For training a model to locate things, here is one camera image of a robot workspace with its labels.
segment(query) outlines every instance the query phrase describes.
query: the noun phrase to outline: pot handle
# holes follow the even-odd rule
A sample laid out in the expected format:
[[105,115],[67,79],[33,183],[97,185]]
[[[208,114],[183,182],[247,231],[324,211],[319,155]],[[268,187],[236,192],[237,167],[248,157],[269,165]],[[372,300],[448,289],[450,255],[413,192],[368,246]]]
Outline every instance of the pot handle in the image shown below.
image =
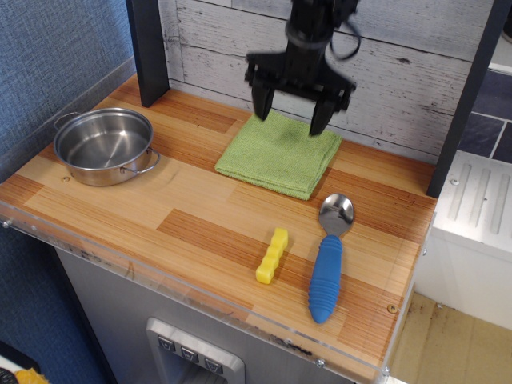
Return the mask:
[[154,154],[157,155],[157,159],[156,161],[153,163],[153,165],[151,166],[148,166],[147,168],[145,168],[144,170],[132,170],[131,168],[125,168],[124,166],[121,167],[121,170],[128,170],[129,172],[133,172],[134,174],[144,174],[145,172],[147,172],[148,170],[152,170],[153,168],[155,168],[158,164],[158,162],[160,162],[160,153],[157,152],[156,150],[154,150],[153,148],[151,147],[148,147],[147,150],[150,150],[151,152],[153,152]]
[[76,114],[77,116],[80,116],[80,113],[79,112],[69,112],[68,114],[64,114],[63,116],[61,116],[60,118],[57,118],[57,120],[55,120],[54,122],[54,128],[56,130],[60,130],[61,127],[60,126],[57,126],[58,122],[60,122],[63,118],[66,118],[68,116],[71,116],[72,114]]

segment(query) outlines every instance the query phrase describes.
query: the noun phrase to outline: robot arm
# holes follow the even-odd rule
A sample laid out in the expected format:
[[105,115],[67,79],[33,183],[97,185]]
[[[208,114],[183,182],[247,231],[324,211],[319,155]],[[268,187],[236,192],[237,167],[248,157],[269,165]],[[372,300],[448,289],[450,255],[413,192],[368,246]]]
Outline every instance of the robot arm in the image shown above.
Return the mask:
[[358,0],[292,2],[286,51],[248,53],[246,81],[252,86],[254,112],[262,120],[270,112],[275,90],[316,101],[310,126],[310,135],[316,135],[323,132],[334,112],[348,108],[355,90],[355,84],[329,67],[325,51],[334,29],[348,22]]

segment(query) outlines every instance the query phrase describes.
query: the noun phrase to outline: button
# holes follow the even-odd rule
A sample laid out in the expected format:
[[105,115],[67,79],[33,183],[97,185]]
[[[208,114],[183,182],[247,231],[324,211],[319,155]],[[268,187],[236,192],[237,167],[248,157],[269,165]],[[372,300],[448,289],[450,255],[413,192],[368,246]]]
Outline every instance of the button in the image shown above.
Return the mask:
[[198,354],[182,346],[182,356],[189,362],[199,362]]
[[218,362],[205,358],[205,366],[215,374],[222,374],[222,366]]
[[168,350],[169,352],[176,351],[176,348],[174,347],[174,343],[171,340],[167,340],[166,338],[163,338],[162,336],[158,336],[158,344],[164,350]]

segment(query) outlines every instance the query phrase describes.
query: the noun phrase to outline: screw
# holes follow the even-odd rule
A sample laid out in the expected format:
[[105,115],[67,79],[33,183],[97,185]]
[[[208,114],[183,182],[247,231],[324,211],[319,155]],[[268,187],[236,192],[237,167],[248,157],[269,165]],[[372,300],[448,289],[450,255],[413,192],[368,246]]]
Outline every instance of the screw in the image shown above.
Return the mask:
[[389,304],[387,306],[387,311],[390,313],[390,314],[396,314],[398,312],[398,308],[395,304]]

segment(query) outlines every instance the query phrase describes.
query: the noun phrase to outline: green towel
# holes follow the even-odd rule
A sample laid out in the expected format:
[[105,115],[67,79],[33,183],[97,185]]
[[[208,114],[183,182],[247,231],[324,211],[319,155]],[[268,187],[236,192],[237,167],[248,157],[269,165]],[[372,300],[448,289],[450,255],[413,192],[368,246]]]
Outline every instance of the green towel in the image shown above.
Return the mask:
[[304,122],[271,111],[242,127],[215,165],[220,174],[307,200],[342,142],[324,131],[309,136]]

